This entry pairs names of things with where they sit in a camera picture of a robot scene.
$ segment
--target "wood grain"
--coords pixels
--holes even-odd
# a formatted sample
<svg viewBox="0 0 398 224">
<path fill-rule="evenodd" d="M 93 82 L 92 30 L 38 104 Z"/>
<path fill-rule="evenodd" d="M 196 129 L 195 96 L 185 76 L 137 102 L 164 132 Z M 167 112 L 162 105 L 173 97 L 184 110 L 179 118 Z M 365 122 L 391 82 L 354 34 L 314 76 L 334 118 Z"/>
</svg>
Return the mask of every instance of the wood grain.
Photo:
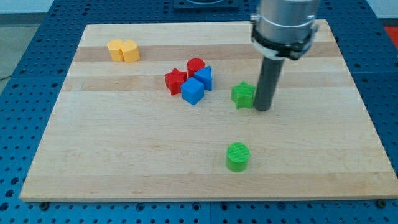
<svg viewBox="0 0 398 224">
<path fill-rule="evenodd" d="M 20 198 L 26 202 L 344 200 L 398 197 L 398 181 L 326 21 L 312 49 L 283 67 L 272 109 L 236 110 L 230 89 L 256 84 L 248 22 L 89 25 Z M 134 39 L 142 59 L 104 45 Z M 191 57 L 212 66 L 197 105 L 164 74 Z M 243 142 L 248 168 L 226 148 Z"/>
</svg>

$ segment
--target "blue pegboard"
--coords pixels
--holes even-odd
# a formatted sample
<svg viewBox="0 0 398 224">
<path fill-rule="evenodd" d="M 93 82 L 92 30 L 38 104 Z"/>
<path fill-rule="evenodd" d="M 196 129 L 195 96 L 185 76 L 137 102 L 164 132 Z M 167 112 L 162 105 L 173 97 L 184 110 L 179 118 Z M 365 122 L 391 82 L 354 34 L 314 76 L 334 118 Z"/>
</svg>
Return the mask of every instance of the blue pegboard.
<svg viewBox="0 0 398 224">
<path fill-rule="evenodd" d="M 24 203 L 23 181 L 87 24 L 247 21 L 238 9 L 174 11 L 172 1 L 55 0 L 0 96 L 0 223 L 398 223 L 398 200 L 344 202 Z M 373 123 L 398 171 L 398 60 L 364 0 L 322 1 Z"/>
</svg>

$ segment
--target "plastic block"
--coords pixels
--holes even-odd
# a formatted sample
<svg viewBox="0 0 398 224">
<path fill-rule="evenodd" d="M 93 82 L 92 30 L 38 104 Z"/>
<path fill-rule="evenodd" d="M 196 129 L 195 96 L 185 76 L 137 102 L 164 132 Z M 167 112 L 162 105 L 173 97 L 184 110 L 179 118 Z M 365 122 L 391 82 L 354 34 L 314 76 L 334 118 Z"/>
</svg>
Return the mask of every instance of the plastic block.
<svg viewBox="0 0 398 224">
<path fill-rule="evenodd" d="M 125 41 L 122 53 L 125 62 L 136 62 L 140 59 L 138 46 L 133 40 Z"/>
<path fill-rule="evenodd" d="M 245 81 L 232 87 L 231 100 L 235 102 L 236 109 L 253 107 L 255 89 L 256 87 L 247 84 Z"/>
<path fill-rule="evenodd" d="M 164 75 L 166 87 L 170 90 L 172 95 L 181 93 L 181 85 L 187 81 L 187 73 L 178 69 L 173 69 L 170 73 Z"/>
<path fill-rule="evenodd" d="M 187 68 L 188 68 L 188 78 L 193 77 L 196 71 L 199 71 L 205 67 L 205 62 L 200 58 L 193 58 L 188 61 Z"/>
<path fill-rule="evenodd" d="M 232 143 L 226 151 L 226 166 L 232 172 L 242 172 L 248 166 L 250 152 L 240 142 Z"/>
<path fill-rule="evenodd" d="M 114 62 L 122 62 L 124 61 L 122 47 L 123 40 L 111 40 L 108 44 L 106 44 L 109 50 L 109 54 Z"/>
<path fill-rule="evenodd" d="M 213 89 L 213 76 L 211 74 L 211 67 L 207 66 L 194 73 L 194 77 L 204 84 L 205 90 L 211 91 Z"/>
<path fill-rule="evenodd" d="M 205 96 L 205 86 L 195 78 L 189 78 L 181 85 L 182 98 L 190 104 L 197 104 Z"/>
</svg>

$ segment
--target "yellow block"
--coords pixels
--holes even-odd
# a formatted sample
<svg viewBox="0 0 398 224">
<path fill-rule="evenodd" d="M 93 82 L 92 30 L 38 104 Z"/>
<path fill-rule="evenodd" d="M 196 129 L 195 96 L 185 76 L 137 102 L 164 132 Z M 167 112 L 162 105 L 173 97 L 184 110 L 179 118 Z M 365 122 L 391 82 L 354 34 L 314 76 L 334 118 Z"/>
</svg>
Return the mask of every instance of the yellow block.
<svg viewBox="0 0 398 224">
<path fill-rule="evenodd" d="M 122 53 L 125 62 L 136 62 L 140 59 L 138 46 L 132 40 L 125 41 L 122 47 Z"/>
<path fill-rule="evenodd" d="M 109 53 L 111 54 L 111 58 L 115 62 L 122 62 L 124 61 L 122 47 L 123 47 L 123 40 L 112 40 L 106 46 L 108 46 Z"/>
</svg>

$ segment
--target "blue block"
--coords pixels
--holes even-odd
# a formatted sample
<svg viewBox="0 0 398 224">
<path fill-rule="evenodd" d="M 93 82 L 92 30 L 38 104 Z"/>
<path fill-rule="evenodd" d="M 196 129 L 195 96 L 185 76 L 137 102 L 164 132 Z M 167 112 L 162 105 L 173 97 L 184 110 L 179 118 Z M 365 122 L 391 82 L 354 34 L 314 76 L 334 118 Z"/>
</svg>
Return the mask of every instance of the blue block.
<svg viewBox="0 0 398 224">
<path fill-rule="evenodd" d="M 189 78 L 181 85 L 181 96 L 190 104 L 195 105 L 205 95 L 205 86 L 195 78 Z"/>
<path fill-rule="evenodd" d="M 205 90 L 211 91 L 213 89 L 213 76 L 211 75 L 211 67 L 207 66 L 193 74 L 199 82 L 203 83 Z"/>
</svg>

